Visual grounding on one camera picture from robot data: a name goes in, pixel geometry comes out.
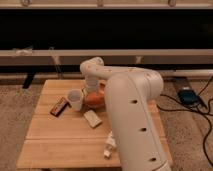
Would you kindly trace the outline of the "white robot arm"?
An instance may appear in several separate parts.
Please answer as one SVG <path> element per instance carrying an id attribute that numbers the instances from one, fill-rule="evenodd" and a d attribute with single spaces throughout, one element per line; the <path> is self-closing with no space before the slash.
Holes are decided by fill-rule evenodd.
<path id="1" fill-rule="evenodd" d="M 106 66 L 100 57 L 80 64 L 88 92 L 106 81 L 105 106 L 115 137 L 122 171 L 171 171 L 148 102 L 163 90 L 155 70 Z"/>

